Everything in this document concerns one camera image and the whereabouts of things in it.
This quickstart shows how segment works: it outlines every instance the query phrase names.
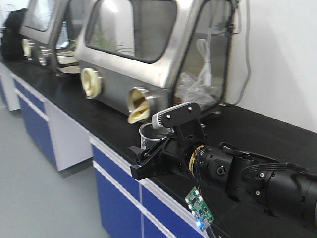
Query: cable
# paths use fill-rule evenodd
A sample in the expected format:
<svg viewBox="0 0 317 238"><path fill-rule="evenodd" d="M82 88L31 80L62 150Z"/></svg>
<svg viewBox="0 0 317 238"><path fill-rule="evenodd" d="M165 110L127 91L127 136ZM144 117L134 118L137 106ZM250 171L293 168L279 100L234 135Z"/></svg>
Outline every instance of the cable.
<svg viewBox="0 0 317 238"><path fill-rule="evenodd" d="M174 138L175 138L175 140L177 141L177 145L178 145L178 146L177 146L177 154L178 154L179 163L181 164L181 166L185 167L189 179L195 181L196 179L195 179L194 175L193 175L192 172L189 170L188 165L187 165L186 162L185 162L185 159L183 159L183 157L182 157L182 154L181 154L181 151L180 151L181 146L180 146L180 144L179 144L178 135L177 135L177 130L175 130L174 135L175 135Z"/></svg>
<svg viewBox="0 0 317 238"><path fill-rule="evenodd" d="M243 151L243 150L239 150L238 148L234 147L233 145L230 145L226 142L222 142L219 145L219 148L226 154L229 155L233 155L233 156L253 156L255 158L252 158L253 160L256 160L260 163L263 163L263 161L258 160L258 159L262 159L265 160L265 163L267 162L271 162L271 163L279 163L279 161L277 159L274 159L272 157L266 156L266 155L261 155L258 153L254 153L254 152L248 152L248 151Z"/></svg>
<svg viewBox="0 0 317 238"><path fill-rule="evenodd" d="M253 185L254 183L258 183L259 180L257 178L254 178L252 176L247 176L247 175L251 173L255 173L255 172L261 172L261 171L282 171L282 170L292 170L302 175L316 177L316 175L308 174L308 171L309 171L308 169L305 169L303 167L300 167L292 163L269 163L269 164L251 165L251 166L245 167L241 171L241 178L242 178L242 181Z"/></svg>
<svg viewBox="0 0 317 238"><path fill-rule="evenodd" d="M193 158L194 160L192 161L192 158L191 158L190 161L189 161L188 170L191 171L191 173L192 173L192 175L193 175L193 178L195 179L196 188L197 188L197 190L199 191L199 190L200 190L201 176L200 176L200 166L199 166L200 159L197 159L197 155L199 154L198 151L199 151L199 148L200 148L201 146L196 147L191 138L188 138L188 140L189 140L189 142L191 143L191 146L192 146L193 149L194 149L194 150L193 150L193 154L195 155L195 157ZM196 176L195 176L195 174L194 174L193 171L192 171L191 161L192 161L192 162L194 163L194 165L195 165Z"/></svg>
<svg viewBox="0 0 317 238"><path fill-rule="evenodd" d="M192 141L191 138L188 138L188 140L190 141L194 152L196 152L195 154L195 160L194 160L194 164L195 164L195 171L196 171L196 176L194 176L194 178L196 179L196 184L198 186L196 186L197 190L199 191L199 194L204 198L203 193L201 191L200 188L200 183L201 183L201 171L200 171L200 162L202 161L202 154L204 153L204 151L207 149L204 145L200 145L198 147L195 146L194 142ZM207 207L208 208L213 208L208 200L204 200ZM212 209L212 213L215 215L215 217L217 217L217 220L220 222L220 224L226 229L226 231L222 230L221 228L219 228L216 224L211 224L208 228L206 228L206 232L208 234L208 236L210 238L221 238L221 236L218 234L218 232L215 230L215 228L218 229L218 231L221 231L221 233L223 234L223 238L231 238L232 235L229 234L229 230L227 228L226 225L224 225L224 222L222 221L222 219L220 218L220 216L216 213L215 209Z"/></svg>
<svg viewBox="0 0 317 238"><path fill-rule="evenodd" d="M212 214L215 217L215 221L206 229L209 237L215 238L233 238L229 228L223 222L221 216L217 213L216 209L211 205L208 199L204 199L207 207L212 210Z"/></svg>
<svg viewBox="0 0 317 238"><path fill-rule="evenodd" d="M199 85L211 86L212 73L211 73L211 54L209 45L211 43L210 34L208 39L198 39L196 41L196 47L198 52L204 59L204 66L200 71L197 81L193 83L186 91L184 98L189 98L189 94Z"/></svg>
<svg viewBox="0 0 317 238"><path fill-rule="evenodd" d="M250 81L250 78L251 78L251 73L252 73L252 70L251 70L251 64L250 64L250 49L249 49L249 42L250 42L250 2L249 0L245 0L246 1L246 38L245 38L245 47L246 47L246 65L247 65L247 70L248 70L248 74L247 74L247 77L246 77L246 80L242 86L242 89L240 91L240 95L239 95L239 98L238 100L233 103L233 104L230 104L230 103L224 103L222 104L222 106L224 107L231 107L231 106L235 106L237 104L239 104L242 100L242 97L245 93L245 90L247 88L247 85Z"/></svg>

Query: blue cabinet door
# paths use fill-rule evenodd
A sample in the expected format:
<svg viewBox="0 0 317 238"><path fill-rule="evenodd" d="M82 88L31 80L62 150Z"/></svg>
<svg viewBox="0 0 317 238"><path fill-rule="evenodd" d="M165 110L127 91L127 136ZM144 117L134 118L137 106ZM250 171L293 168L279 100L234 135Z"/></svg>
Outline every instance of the blue cabinet door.
<svg viewBox="0 0 317 238"><path fill-rule="evenodd" d="M24 96L28 97L28 91L26 88L20 84L16 79L14 80L14 85L17 90L19 90Z"/></svg>
<svg viewBox="0 0 317 238"><path fill-rule="evenodd" d="M112 238L141 238L141 212L99 171L96 171L100 214Z"/></svg>
<svg viewBox="0 0 317 238"><path fill-rule="evenodd" d="M144 238L168 238L147 217L143 219Z"/></svg>
<svg viewBox="0 0 317 238"><path fill-rule="evenodd" d="M22 115L28 134L32 137L41 151L56 166L54 149L48 122L43 119L28 103L18 97L22 109Z"/></svg>
<svg viewBox="0 0 317 238"><path fill-rule="evenodd" d="M186 223L171 208L142 187L142 205L151 212L176 237L202 238L203 236Z"/></svg>
<svg viewBox="0 0 317 238"><path fill-rule="evenodd" d="M136 200L140 200L139 184L121 169L114 161L112 161L107 155L100 151L96 146L92 146L94 160L106 170L124 189L126 189Z"/></svg>
<svg viewBox="0 0 317 238"><path fill-rule="evenodd" d="M40 109L43 113L46 113L44 103L34 96L31 92L27 92L27 96L31 103L33 103L38 109Z"/></svg>

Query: black cable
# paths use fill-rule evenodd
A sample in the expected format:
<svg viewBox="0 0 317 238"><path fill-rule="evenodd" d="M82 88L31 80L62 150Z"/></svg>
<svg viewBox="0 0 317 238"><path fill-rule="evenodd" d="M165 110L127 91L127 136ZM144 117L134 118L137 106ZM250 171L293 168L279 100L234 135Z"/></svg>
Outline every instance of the black cable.
<svg viewBox="0 0 317 238"><path fill-rule="evenodd" d="M195 182L196 187L197 187L198 184L196 183L196 178L194 177L194 175L192 174L192 172L189 170L188 165L186 164L185 160L184 160L183 157L182 157L182 154L181 154L181 151L180 151L180 144L179 144L179 141L178 141L177 136L178 136L178 135L177 135L177 133L176 133L176 131L175 131L175 133L174 133L174 138L175 138L175 140L177 141L177 154L178 154L179 163L180 163L183 167L185 167L185 170L187 171L187 174L188 174L190 180L193 180L193 181Z"/></svg>
<svg viewBox="0 0 317 238"><path fill-rule="evenodd" d="M198 149L196 148L196 157L195 157L195 168L196 168L196 174L198 178L198 186L200 187L200 183L202 180L201 174L200 174L200 162L201 162L201 156L198 152Z"/></svg>
<svg viewBox="0 0 317 238"><path fill-rule="evenodd" d="M263 161L260 161L258 159L262 159L262 160L266 160L266 162L273 162L273 163L279 163L278 160L266 156L266 155L261 155L258 153L254 153L254 152L249 152L249 151L243 151L243 150L239 150L238 148L234 147L233 145L230 145L226 142L222 142L219 145L219 148L226 154L229 155L233 155L233 156L253 156L252 160L258 161L260 163L263 163Z"/></svg>
<svg viewBox="0 0 317 238"><path fill-rule="evenodd" d="M188 138L188 140L189 140L189 142L191 143L191 146L193 147L193 153L194 153L195 151L198 151L197 148L196 148L196 146L195 146L195 144L194 144L194 142L192 141L192 139L191 139L191 138ZM199 187L200 187L200 182L201 182L199 159L198 159L198 160L195 159L194 163L195 163L196 176L193 175L193 177L195 178L196 188L199 189Z"/></svg>
<svg viewBox="0 0 317 238"><path fill-rule="evenodd" d="M292 170L302 175L317 177L316 175L308 174L308 171L309 171L308 169L305 169L303 167L300 167L292 163L270 163L270 164L251 165L251 166L245 167L241 171L241 178L242 178L242 181L246 183L254 184L254 183L258 183L259 180L255 177L251 177L247 175L251 173L255 173L255 172L261 172L261 171L283 171L283 170Z"/></svg>
<svg viewBox="0 0 317 238"><path fill-rule="evenodd" d="M219 235L216 235L216 233L211 225L206 228L206 232L210 238L219 238Z"/></svg>
<svg viewBox="0 0 317 238"><path fill-rule="evenodd" d="M210 228L208 227L208 228L206 229L206 232L207 232L207 234L209 235L209 237L210 237L210 234L211 234L211 231L209 231L209 230L212 230L212 232L214 233L214 234L212 234L212 235L213 235L214 237L216 237L216 238L220 238L220 237L221 237L221 238L233 238L233 236L232 236L232 234L230 233L228 227L224 224L224 222L222 221L221 217L220 217L219 214L217 213L216 209L211 205L211 203L209 202L209 200L208 200L208 199L204 199L204 201L205 201L207 207L208 207L209 209L211 209L213 216L215 217L216 221L218 222L218 225L213 222L213 223L209 226Z"/></svg>
<svg viewBox="0 0 317 238"><path fill-rule="evenodd" d="M250 64L250 49L249 49L249 42L250 42L250 2L249 0L245 0L246 1L246 38L245 38L245 47L246 47L246 65L247 65L247 70L248 70L248 74L247 74L247 77L246 77L246 80L242 86L242 89L240 91L240 95L239 95L239 98L238 100L233 103L233 104L230 104L230 103L224 103L224 104L221 104L222 106L224 107L231 107L231 106L235 106L237 104L239 104L242 100L242 97L245 93L245 90L247 88L247 85L250 81L250 78L251 78L251 73L252 73L252 70L251 70L251 64Z"/></svg>

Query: green circuit board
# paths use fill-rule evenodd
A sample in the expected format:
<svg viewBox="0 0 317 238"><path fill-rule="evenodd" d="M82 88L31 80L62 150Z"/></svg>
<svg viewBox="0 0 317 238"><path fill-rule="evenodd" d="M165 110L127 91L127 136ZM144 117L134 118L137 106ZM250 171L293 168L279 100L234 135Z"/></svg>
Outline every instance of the green circuit board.
<svg viewBox="0 0 317 238"><path fill-rule="evenodd" d="M214 216L196 187L194 187L185 197L185 201L195 217L196 225L201 231L204 231L213 222Z"/></svg>

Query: stainless steel glove box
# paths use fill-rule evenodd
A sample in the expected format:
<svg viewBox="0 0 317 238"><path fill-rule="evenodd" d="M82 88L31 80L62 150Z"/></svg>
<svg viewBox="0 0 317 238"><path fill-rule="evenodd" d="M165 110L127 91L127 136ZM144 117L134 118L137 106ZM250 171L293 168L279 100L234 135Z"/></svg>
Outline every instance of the stainless steel glove box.
<svg viewBox="0 0 317 238"><path fill-rule="evenodd" d="M236 1L92 0L75 56L87 98L134 123L183 102L222 100Z"/></svg>
<svg viewBox="0 0 317 238"><path fill-rule="evenodd" d="M56 72L77 65L74 57L88 0L30 0L20 33L25 56Z"/></svg>

